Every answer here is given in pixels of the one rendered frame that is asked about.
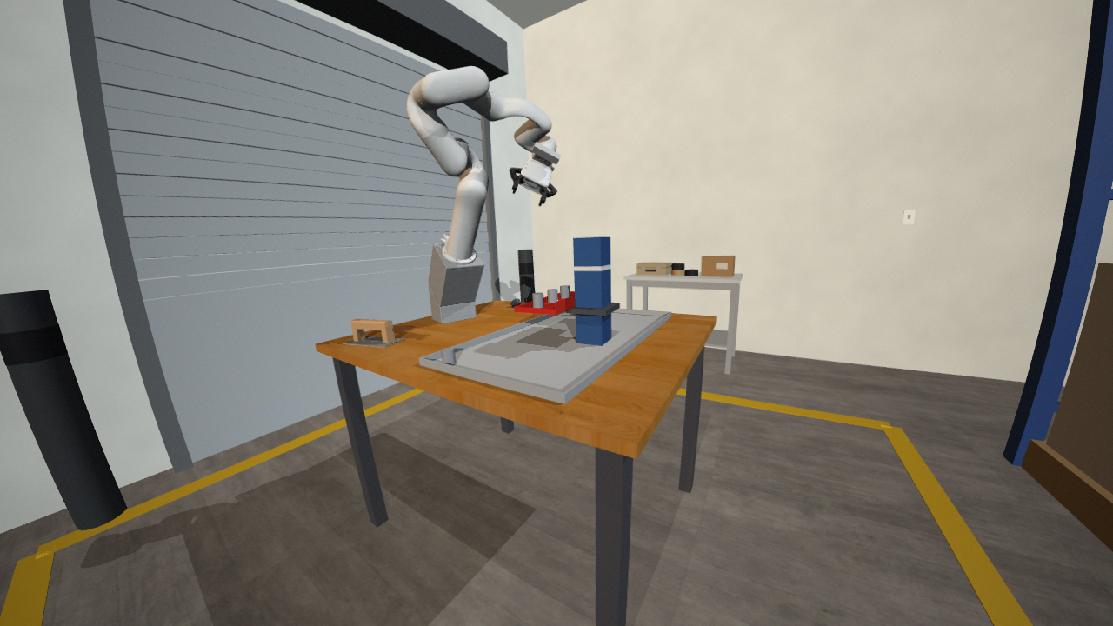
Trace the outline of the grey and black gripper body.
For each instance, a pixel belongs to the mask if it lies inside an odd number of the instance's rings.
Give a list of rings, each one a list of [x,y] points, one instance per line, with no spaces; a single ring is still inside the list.
[[[539,159],[539,157],[530,157],[521,170],[521,174],[524,175],[524,182],[520,185],[539,195],[541,195],[539,189],[549,187],[551,183],[551,165],[544,160]]]

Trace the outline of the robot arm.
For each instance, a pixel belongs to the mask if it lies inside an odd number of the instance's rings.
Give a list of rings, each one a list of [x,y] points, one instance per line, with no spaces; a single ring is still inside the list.
[[[552,165],[556,165],[561,157],[556,153],[556,140],[545,136],[551,131],[551,119],[536,104],[502,97],[490,87],[487,90],[487,75],[476,66],[467,66],[426,75],[414,84],[407,97],[407,117],[415,133],[429,147],[442,170],[461,178],[456,205],[450,221],[450,234],[443,234],[444,239],[441,238],[445,244],[443,256],[454,264],[470,264],[476,260],[473,247],[487,196],[489,176],[467,141],[459,137],[453,139],[437,110],[449,104],[464,102],[491,123],[506,117],[526,117],[531,120],[522,124],[514,134],[518,145],[532,153],[531,157],[546,159],[551,170],[554,170]]]

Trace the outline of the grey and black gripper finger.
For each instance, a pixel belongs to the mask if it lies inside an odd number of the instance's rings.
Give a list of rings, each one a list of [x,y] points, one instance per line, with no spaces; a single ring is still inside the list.
[[[541,207],[542,203],[545,203],[545,200],[546,200],[548,197],[554,196],[556,194],[556,189],[554,189],[554,186],[552,185],[552,183],[550,183],[548,189],[546,189],[546,187],[543,187],[543,189],[539,189],[540,193],[542,194],[542,197],[541,197],[541,199],[539,202],[539,206],[540,207]]]
[[[524,175],[518,175],[518,174],[521,174],[521,170],[522,170],[522,168],[510,168],[511,179],[513,180],[513,187],[512,187],[513,194],[516,194],[518,184],[524,182],[523,180],[524,179]]]

